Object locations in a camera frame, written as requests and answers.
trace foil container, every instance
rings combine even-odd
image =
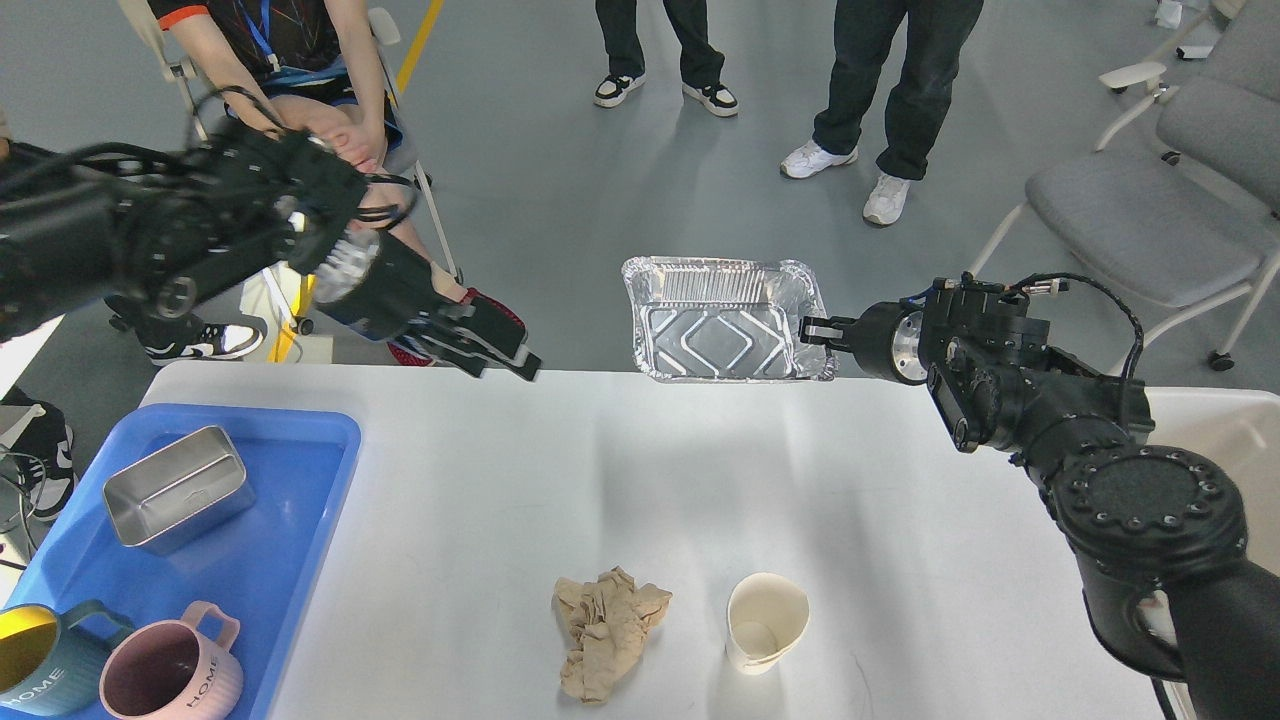
[[[837,363],[800,342],[800,320],[826,318],[813,270],[796,260],[632,258],[636,368],[659,382],[831,380]]]
[[[168,555],[253,505],[227,432],[204,427],[106,479],[102,500],[125,547]]]

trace chair wheel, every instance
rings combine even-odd
[[[1224,373],[1235,366],[1235,360],[1231,360],[1231,354],[1219,355],[1215,350],[1208,354],[1208,366],[1219,373]]]

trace shoe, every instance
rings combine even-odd
[[[884,227],[892,225],[902,217],[902,206],[906,205],[906,191],[911,188],[911,181],[896,178],[887,173],[881,173],[876,181],[876,190],[872,190],[863,208],[863,218],[869,223]]]
[[[858,159],[858,149],[849,155],[832,155],[810,140],[782,159],[778,172],[792,179],[813,177],[832,165],[847,165]]]
[[[616,108],[644,85],[644,76],[607,76],[595,88],[594,102],[600,108]]]
[[[79,484],[79,475],[72,466],[76,436],[60,411],[50,405],[41,406],[45,415],[31,421],[12,457],[19,484],[33,505],[32,519],[52,523]]]
[[[737,114],[737,97],[721,83],[708,85],[699,90],[691,85],[680,83],[685,88],[685,95],[698,100],[703,108],[717,118],[732,118]]]
[[[169,343],[143,350],[152,365],[163,368],[178,360],[236,360],[253,352],[259,345],[262,345],[262,333],[257,328],[207,323],[191,345]]]

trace folding chair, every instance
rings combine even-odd
[[[969,270],[982,269],[1029,206],[1087,265],[1175,310],[1147,333],[1148,342],[1247,295],[1226,341],[1208,356],[1215,370],[1234,366],[1231,347],[1280,269],[1280,232],[1270,218],[1228,204],[1174,165],[1185,154],[1267,208],[1280,208],[1277,37],[1280,0],[1251,0],[1201,74],[1184,86],[1162,83],[1160,63],[1103,74],[1100,79],[1108,87],[1144,83],[1148,94],[1103,132],[1092,155],[1028,179],[1027,202],[1001,222]],[[1120,128],[1157,104],[1164,109],[1156,133],[1180,154],[1156,159],[1102,152]]]

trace ceramic mug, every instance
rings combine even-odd
[[[102,615],[120,629],[97,638],[79,625]],[[128,618],[96,600],[59,615],[44,605],[0,612],[0,707],[63,715],[93,702],[111,648],[133,632]]]
[[[206,615],[221,620],[218,639],[196,628]],[[152,623],[128,638],[106,661],[99,696],[120,720],[221,720],[244,688],[232,657],[239,620],[197,600],[179,620]]]

